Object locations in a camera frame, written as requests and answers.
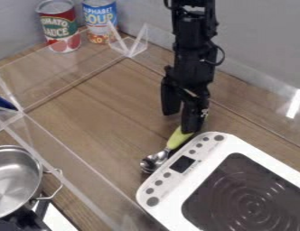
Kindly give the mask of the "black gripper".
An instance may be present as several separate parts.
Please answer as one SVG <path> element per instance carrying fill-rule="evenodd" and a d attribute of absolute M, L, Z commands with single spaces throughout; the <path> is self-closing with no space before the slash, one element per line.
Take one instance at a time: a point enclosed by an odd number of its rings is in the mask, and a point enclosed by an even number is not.
<path fill-rule="evenodd" d="M 175 66 L 167 66 L 161 82 L 161 105 L 165 116 L 181 111 L 181 132 L 192 134 L 201 130 L 209 111 L 208 85 L 213 82 L 219 66 L 219 45 L 203 49 L 177 49 Z"/>

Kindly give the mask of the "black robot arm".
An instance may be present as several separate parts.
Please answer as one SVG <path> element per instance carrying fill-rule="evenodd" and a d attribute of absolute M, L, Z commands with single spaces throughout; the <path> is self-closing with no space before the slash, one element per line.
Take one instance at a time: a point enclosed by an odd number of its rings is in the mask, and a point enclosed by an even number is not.
<path fill-rule="evenodd" d="M 209 110 L 211 93 L 220 46 L 212 41 L 219 34 L 216 0 L 164 0 L 172 11 L 175 65 L 165 67 L 161 104 L 165 116 L 181 111 L 181 132 L 201 130 Z"/>

